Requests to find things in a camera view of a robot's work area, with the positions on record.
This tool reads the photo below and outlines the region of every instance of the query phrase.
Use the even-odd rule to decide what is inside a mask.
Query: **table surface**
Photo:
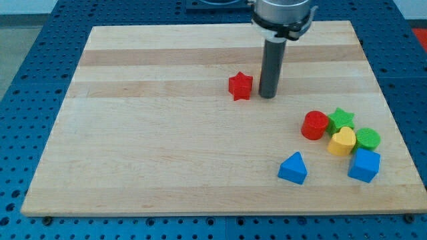
[[[94,27],[24,215],[427,211],[427,192],[351,23],[314,22],[289,42],[274,99],[257,94],[262,43],[250,24]],[[250,101],[228,92],[238,71],[254,76]],[[300,133],[308,111],[336,107],[356,114],[356,131],[382,136],[371,184],[347,176],[351,155],[329,154],[327,134],[310,141]],[[277,177],[295,151],[308,166],[302,186]]]
[[[427,183],[426,54],[391,0],[323,1],[316,21],[350,20],[392,110],[399,130]],[[62,99],[91,28],[96,25],[247,23],[250,12],[186,13],[177,1],[89,3],[59,0],[0,103],[1,237],[10,239],[420,239],[426,215],[42,218],[19,207],[28,190]]]

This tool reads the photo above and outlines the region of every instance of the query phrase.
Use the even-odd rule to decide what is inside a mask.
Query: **yellow heart block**
[[[356,144],[356,134],[349,127],[342,127],[339,132],[332,135],[328,151],[337,156],[347,156]]]

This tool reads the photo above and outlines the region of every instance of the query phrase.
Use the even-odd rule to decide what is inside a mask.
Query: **red cylinder block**
[[[328,124],[328,116],[319,111],[310,111],[304,119],[301,133],[310,140],[317,140],[322,138]]]

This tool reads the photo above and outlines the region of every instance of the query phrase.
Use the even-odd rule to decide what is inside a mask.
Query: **blue cube block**
[[[348,176],[370,183],[380,170],[380,154],[359,148],[353,155]]]
[[[297,183],[303,184],[307,176],[307,169],[302,161],[300,152],[294,153],[286,159],[281,165],[278,177]]]

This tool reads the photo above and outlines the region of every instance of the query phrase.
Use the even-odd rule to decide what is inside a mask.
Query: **green star block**
[[[326,128],[326,132],[330,136],[337,133],[342,127],[349,127],[354,129],[353,123],[354,113],[347,113],[341,108],[337,107],[335,113],[329,114],[329,125]]]
[[[367,127],[359,129],[356,133],[356,144],[352,153],[355,153],[358,148],[373,151],[379,146],[380,142],[381,137],[375,130]]]

